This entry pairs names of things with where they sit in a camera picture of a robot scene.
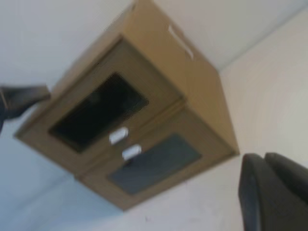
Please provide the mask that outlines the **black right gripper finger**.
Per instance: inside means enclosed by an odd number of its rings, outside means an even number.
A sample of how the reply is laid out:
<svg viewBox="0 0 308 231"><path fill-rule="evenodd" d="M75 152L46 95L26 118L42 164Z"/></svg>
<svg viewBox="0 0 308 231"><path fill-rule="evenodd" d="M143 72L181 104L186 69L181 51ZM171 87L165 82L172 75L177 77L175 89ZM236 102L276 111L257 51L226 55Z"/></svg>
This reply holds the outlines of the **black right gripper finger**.
<svg viewBox="0 0 308 231"><path fill-rule="evenodd" d="M245 154L238 196L246 231L308 229L308 169L283 155Z"/></svg>

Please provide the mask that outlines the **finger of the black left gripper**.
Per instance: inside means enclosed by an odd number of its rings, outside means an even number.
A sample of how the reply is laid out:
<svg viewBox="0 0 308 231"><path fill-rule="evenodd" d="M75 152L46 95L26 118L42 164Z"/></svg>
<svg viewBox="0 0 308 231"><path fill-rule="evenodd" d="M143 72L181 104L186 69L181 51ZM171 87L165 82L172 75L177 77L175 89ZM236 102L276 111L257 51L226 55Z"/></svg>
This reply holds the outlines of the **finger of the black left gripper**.
<svg viewBox="0 0 308 231"><path fill-rule="evenodd" d="M10 120L21 116L33 105L51 97L47 86L1 87L0 119Z"/></svg>

